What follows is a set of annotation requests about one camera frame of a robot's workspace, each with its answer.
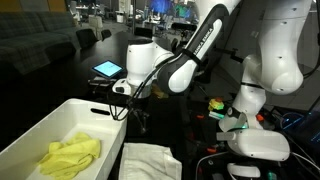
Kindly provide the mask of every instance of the sofa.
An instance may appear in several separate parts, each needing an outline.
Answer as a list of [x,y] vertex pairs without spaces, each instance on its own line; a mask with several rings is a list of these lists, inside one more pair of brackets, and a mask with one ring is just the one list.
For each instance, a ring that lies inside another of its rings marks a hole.
[[80,47],[70,12],[1,12],[0,61],[11,63],[22,75],[50,63],[45,49],[72,42]]

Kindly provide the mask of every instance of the electronic device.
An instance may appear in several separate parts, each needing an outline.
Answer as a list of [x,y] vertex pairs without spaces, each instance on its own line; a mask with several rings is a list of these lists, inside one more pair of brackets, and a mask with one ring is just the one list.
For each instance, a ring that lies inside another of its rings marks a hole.
[[91,70],[104,78],[111,79],[112,77],[122,72],[123,68],[120,65],[107,60],[101,64],[93,66]]

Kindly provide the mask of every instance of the white towel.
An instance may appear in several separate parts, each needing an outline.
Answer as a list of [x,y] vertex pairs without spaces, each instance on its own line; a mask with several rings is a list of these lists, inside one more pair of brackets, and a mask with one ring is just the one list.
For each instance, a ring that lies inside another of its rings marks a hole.
[[180,180],[182,165],[169,148],[125,143],[119,172],[119,180]]

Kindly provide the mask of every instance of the wire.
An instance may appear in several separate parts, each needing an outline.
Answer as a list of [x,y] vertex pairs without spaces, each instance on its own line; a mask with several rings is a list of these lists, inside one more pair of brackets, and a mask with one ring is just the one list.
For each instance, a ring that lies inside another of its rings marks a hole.
[[96,90],[97,90],[97,88],[98,88],[100,85],[101,85],[101,82],[99,82],[99,84],[96,85],[96,87],[94,87],[94,89],[93,89],[93,91],[92,91],[93,94],[96,94]]
[[301,160],[297,157],[297,156],[294,156],[296,159],[297,159],[297,161],[298,161],[298,163],[306,170],[306,171],[308,171],[312,176],[314,176],[316,179],[320,179],[320,177],[319,176],[317,176],[317,175],[315,175],[309,168],[307,168],[302,162],[301,162]]
[[229,173],[229,174],[230,174],[232,180],[237,180],[231,173]]
[[220,156],[220,155],[224,155],[224,154],[227,154],[228,152],[221,152],[221,153],[217,153],[217,154],[211,154],[209,156],[205,156],[203,158],[201,158],[198,163],[197,163],[197,167],[196,167],[196,174],[195,174],[195,180],[198,179],[198,168],[199,168],[199,165],[201,163],[201,161],[205,160],[205,159],[208,159],[208,158],[211,158],[211,157],[215,157],[215,156]]
[[301,146],[299,146],[298,143],[296,143],[296,142],[295,142],[289,135],[287,135],[286,133],[284,133],[284,135],[285,135],[293,144],[295,144],[295,145],[309,158],[309,160],[310,160],[312,163],[316,164],[316,162],[308,155],[308,153],[307,153],[306,151],[303,150],[303,148],[302,148]]
[[[177,56],[171,56],[167,59],[165,59],[164,61],[162,61],[161,63],[159,63],[155,69],[147,76],[147,78],[141,82],[141,84],[139,85],[139,87],[136,89],[136,91],[134,92],[134,94],[132,95],[132,97],[128,100],[127,102],[127,106],[123,107],[122,110],[119,112],[119,114],[117,115],[112,115],[113,119],[114,120],[117,120],[117,121],[122,121],[124,120],[129,114],[130,112],[132,111],[133,109],[133,104],[136,102],[136,100],[138,99],[139,95],[141,94],[143,88],[146,86],[146,84],[148,83],[148,81],[153,77],[154,74],[156,74],[156,72],[159,71],[159,69],[161,69],[166,63],[168,63],[169,61],[175,59]],[[121,119],[118,119],[118,117],[122,114],[122,112],[125,110],[125,108],[128,108],[128,111],[127,113],[125,114],[125,116]]]
[[299,158],[307,161],[309,164],[311,164],[313,167],[315,167],[318,171],[320,171],[320,168],[316,164],[314,164],[313,162],[309,161],[307,158],[305,158],[297,153],[294,153],[294,152],[291,152],[291,154],[294,155],[295,157],[299,157]]
[[[319,0],[316,1],[316,5],[317,5],[317,17],[318,17],[318,28],[320,29],[320,14],[319,14],[319,7],[320,7],[320,2]],[[318,46],[320,46],[320,34],[318,33]],[[315,65],[315,67],[308,73],[305,73],[303,75],[303,78],[306,79],[308,77],[310,77],[320,66],[320,48],[319,48],[319,54],[318,54],[318,62],[317,64]]]

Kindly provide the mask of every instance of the table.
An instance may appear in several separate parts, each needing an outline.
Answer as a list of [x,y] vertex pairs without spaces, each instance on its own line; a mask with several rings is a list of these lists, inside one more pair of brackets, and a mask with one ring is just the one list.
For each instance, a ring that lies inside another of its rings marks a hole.
[[80,15],[82,15],[84,12],[88,11],[88,6],[78,6],[76,7],[76,10],[79,11]]
[[151,20],[151,21],[145,20],[145,21],[143,21],[143,27],[152,29],[152,34],[156,33],[156,27],[157,27],[158,24],[160,24],[160,21],[156,21],[156,20]]
[[[35,70],[22,79],[1,88],[1,150],[43,119],[51,111],[70,98],[88,99],[88,79],[96,74],[90,68],[106,59],[125,67],[128,40],[144,39],[130,33],[120,32],[94,46],[78,50],[74,57]],[[170,49],[170,41],[154,37],[159,46]],[[150,97],[147,111],[152,116],[147,137],[126,137],[126,142],[145,142],[170,146],[173,155],[182,163],[185,159],[184,139],[181,130],[180,97],[158,99]],[[135,121],[128,120],[128,127]]]

